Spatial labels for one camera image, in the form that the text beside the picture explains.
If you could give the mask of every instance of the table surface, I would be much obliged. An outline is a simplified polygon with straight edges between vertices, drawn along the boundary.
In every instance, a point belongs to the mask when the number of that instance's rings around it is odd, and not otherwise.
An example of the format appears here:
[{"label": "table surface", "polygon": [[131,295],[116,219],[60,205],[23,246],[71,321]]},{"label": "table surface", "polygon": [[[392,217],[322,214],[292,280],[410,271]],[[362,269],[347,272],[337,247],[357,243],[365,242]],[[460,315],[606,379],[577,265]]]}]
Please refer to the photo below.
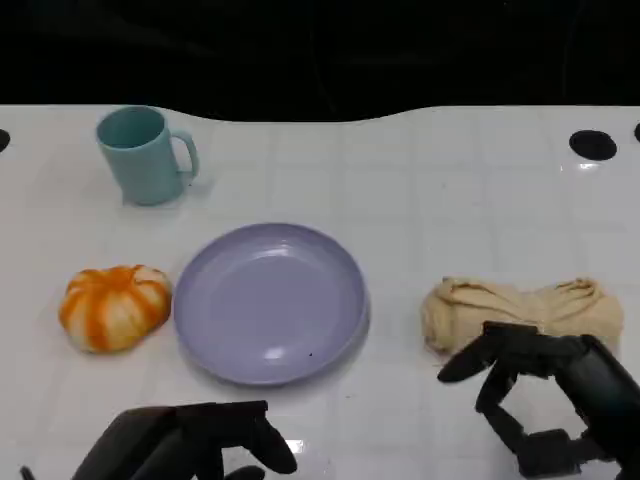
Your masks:
[{"label": "table surface", "polygon": [[[423,347],[419,304],[445,275],[522,288],[594,276],[623,304],[621,360],[640,378],[639,108],[431,108],[344,124],[167,111],[193,134],[203,172],[156,208],[122,203],[93,136],[110,109],[0,108],[12,135],[0,154],[2,478],[23,463],[38,480],[70,478],[127,408],[257,398],[285,438],[304,442],[311,466],[292,478],[519,478],[473,411],[482,379],[439,385],[440,360]],[[581,160],[568,147],[579,129],[609,133],[617,156]],[[261,221],[318,228],[363,269],[370,330],[336,368],[277,389],[232,386],[181,355],[171,321],[122,355],[67,341],[57,307],[77,270],[143,263],[175,282],[199,247]],[[507,405],[530,430],[581,429],[552,382],[520,382]],[[583,478],[616,472],[595,463]]]}]

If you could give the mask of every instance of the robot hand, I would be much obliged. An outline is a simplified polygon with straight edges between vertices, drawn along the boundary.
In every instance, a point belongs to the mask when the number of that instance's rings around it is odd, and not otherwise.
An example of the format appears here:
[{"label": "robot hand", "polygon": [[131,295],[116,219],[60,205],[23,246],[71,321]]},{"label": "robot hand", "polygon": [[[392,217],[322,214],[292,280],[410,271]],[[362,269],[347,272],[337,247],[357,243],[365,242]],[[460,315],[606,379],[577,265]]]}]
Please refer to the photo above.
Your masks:
[{"label": "robot hand", "polygon": [[[524,477],[569,475],[591,460],[615,460],[618,480],[640,478],[640,388],[595,337],[555,338],[536,327],[486,322],[438,379],[460,382],[491,366],[475,408],[517,456]],[[500,407],[519,374],[555,377],[587,425],[580,438],[564,430],[526,434]]]},{"label": "robot hand", "polygon": [[266,402],[127,410],[98,439],[73,480],[262,480],[265,472],[258,467],[224,476],[221,449],[239,446],[266,467],[293,473],[295,457],[266,411]]}]

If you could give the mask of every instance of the teal mug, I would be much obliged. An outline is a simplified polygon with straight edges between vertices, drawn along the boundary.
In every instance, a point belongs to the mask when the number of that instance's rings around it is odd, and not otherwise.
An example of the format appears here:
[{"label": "teal mug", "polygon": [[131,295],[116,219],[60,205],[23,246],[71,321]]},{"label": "teal mug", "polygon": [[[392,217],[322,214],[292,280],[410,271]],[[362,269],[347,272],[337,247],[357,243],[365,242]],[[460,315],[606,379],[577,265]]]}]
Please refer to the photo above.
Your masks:
[{"label": "teal mug", "polygon": [[171,137],[187,145],[190,175],[200,168],[191,135],[169,131],[164,116],[155,108],[124,107],[104,117],[96,129],[98,144],[127,201],[156,205],[184,191],[182,173],[171,146]]}]

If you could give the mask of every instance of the pumpkin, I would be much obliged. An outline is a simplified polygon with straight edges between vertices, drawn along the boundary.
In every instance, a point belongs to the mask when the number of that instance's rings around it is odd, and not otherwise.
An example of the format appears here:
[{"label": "pumpkin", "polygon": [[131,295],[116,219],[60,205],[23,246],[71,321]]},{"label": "pumpkin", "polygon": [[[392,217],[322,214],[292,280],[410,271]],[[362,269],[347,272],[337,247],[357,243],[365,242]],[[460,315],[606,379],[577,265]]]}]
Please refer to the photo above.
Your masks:
[{"label": "pumpkin", "polygon": [[73,343],[90,352],[134,346],[171,312],[171,284],[159,270],[136,265],[83,270],[71,279],[58,312]]}]

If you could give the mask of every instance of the folded towel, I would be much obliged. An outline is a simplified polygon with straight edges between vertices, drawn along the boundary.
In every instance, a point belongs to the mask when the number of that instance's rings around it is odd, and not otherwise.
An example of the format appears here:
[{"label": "folded towel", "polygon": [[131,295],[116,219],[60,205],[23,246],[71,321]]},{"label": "folded towel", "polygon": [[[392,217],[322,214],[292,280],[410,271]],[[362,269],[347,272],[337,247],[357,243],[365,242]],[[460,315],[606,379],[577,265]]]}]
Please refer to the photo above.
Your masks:
[{"label": "folded towel", "polygon": [[424,299],[425,341],[443,353],[456,353],[482,334],[485,321],[535,325],[553,336],[590,334],[617,349],[622,307],[589,278],[533,292],[471,278],[445,277]]}]

